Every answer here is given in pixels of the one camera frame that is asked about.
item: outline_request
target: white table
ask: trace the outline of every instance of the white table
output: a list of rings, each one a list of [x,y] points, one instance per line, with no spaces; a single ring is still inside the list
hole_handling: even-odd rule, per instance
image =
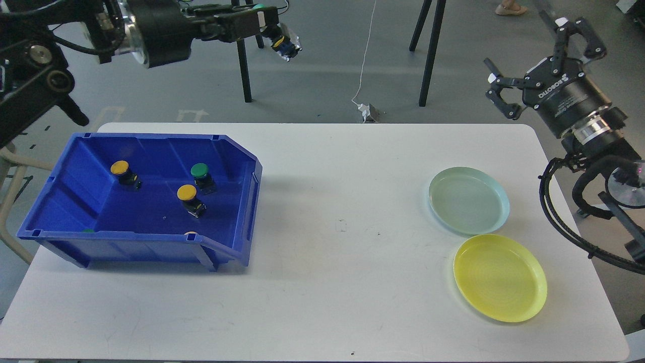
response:
[[[39,249],[0,325],[1,358],[618,361],[628,347],[586,254],[542,215],[546,158],[525,125],[113,123],[102,132],[226,134],[264,166],[249,268],[98,264]],[[480,169],[511,201],[499,234],[540,261],[543,310],[503,324],[452,277],[465,237],[426,193]],[[559,190],[555,205],[574,225]]]

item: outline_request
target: yellow push button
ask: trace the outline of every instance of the yellow push button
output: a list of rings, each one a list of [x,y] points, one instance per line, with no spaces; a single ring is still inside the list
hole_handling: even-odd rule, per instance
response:
[[[186,184],[177,189],[177,198],[184,202],[193,200],[197,196],[197,188],[194,185]]]
[[[128,168],[130,167],[130,164],[128,164],[127,161],[125,160],[119,160],[112,164],[112,167],[110,167],[110,172],[114,175],[123,175],[125,174],[126,171],[128,171]]]

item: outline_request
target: person's foot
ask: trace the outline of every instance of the person's foot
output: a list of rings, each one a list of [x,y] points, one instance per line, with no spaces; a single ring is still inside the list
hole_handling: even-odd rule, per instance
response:
[[[495,9],[495,14],[497,15],[522,15],[528,10],[526,6],[521,6],[517,3],[514,3],[512,6],[506,8],[503,5],[499,4],[497,5],[497,8]]]

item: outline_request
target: black cable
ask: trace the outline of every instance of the black cable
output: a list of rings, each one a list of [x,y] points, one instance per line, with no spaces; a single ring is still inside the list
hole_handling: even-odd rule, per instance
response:
[[[81,45],[72,43],[71,41],[65,40],[61,37],[58,37],[51,31],[43,32],[40,28],[32,26],[30,23],[25,22],[24,24],[31,27],[32,30],[39,32],[41,35],[55,41],[56,43],[59,43],[60,45],[63,45],[64,47],[75,50],[77,52],[90,54],[93,56],[99,56],[105,53],[110,54],[115,50],[117,50],[121,46],[121,43],[123,42],[123,40],[125,39],[125,23],[123,21],[123,14],[121,13],[121,8],[119,7],[119,3],[117,2],[117,0],[107,0],[107,1],[110,3],[112,10],[115,12],[114,17],[116,20],[116,24],[115,24],[116,38],[115,38],[115,41],[112,43],[112,45],[106,48],[96,49],[96,48],[83,47]]]
[[[8,12],[8,13],[3,13],[0,12],[0,19],[27,19],[29,17],[37,16],[37,15],[42,15],[45,12],[51,11],[53,9],[56,9],[58,6],[61,4],[65,3],[67,0],[55,0],[52,1],[51,3],[42,6],[38,9],[33,9],[33,10],[28,10],[26,12]]]
[[[282,15],[282,14],[286,13],[287,11],[289,11],[289,6],[291,5],[291,3],[289,1],[290,0],[284,0],[284,2],[286,3],[286,6],[282,6],[282,7],[278,8],[278,10],[282,10],[282,9],[286,9],[286,10],[281,12],[281,13],[279,12],[278,15]]]
[[[638,264],[634,261],[627,260],[601,249],[597,245],[590,243],[583,237],[579,236],[577,233],[573,232],[571,228],[569,228],[566,223],[562,221],[562,218],[560,218],[560,216],[557,214],[557,211],[555,210],[555,207],[553,206],[553,201],[551,200],[551,195],[549,193],[549,187],[553,175],[558,169],[564,166],[565,163],[566,161],[562,159],[552,159],[551,161],[549,161],[544,174],[541,176],[539,188],[540,205],[542,206],[542,211],[544,212],[547,220],[551,223],[556,231],[563,235],[563,237],[589,253],[589,258],[597,257],[609,264],[620,267],[621,269],[645,275],[645,265]]]

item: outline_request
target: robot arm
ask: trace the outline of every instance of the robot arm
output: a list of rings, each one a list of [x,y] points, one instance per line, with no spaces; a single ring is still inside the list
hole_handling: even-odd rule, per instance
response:
[[[645,208],[645,161],[624,139],[621,129],[627,118],[586,75],[583,62],[568,57],[570,36],[580,34],[586,41],[584,57],[596,60],[607,54],[606,48],[584,18],[571,22],[565,18],[553,21],[545,12],[542,19],[553,29],[556,42],[553,55],[544,58],[526,72],[523,78],[506,78],[490,59],[484,60],[491,71],[486,97],[509,119],[518,119],[526,107],[537,111],[553,135],[562,140],[567,155],[554,159],[541,176],[542,208],[551,224],[568,240],[599,258],[645,275],[645,233],[621,207]],[[501,96],[507,88],[522,90],[522,102],[508,104]],[[626,244],[637,262],[610,254],[577,236],[557,216],[550,203],[548,182],[557,169],[568,167],[583,171],[573,190],[573,201],[580,213],[599,218],[616,217],[632,234]],[[599,198],[607,210],[590,205],[582,193],[598,175],[605,179],[605,191]]]
[[[0,0],[0,5],[0,147],[55,105],[78,125],[88,124],[69,96],[74,77],[59,45],[93,54],[100,63],[132,53],[146,68],[188,59],[194,39],[230,43],[262,35],[287,61],[302,49],[274,6],[181,7],[176,0]],[[93,48],[61,39],[48,27],[73,22],[86,27]]]

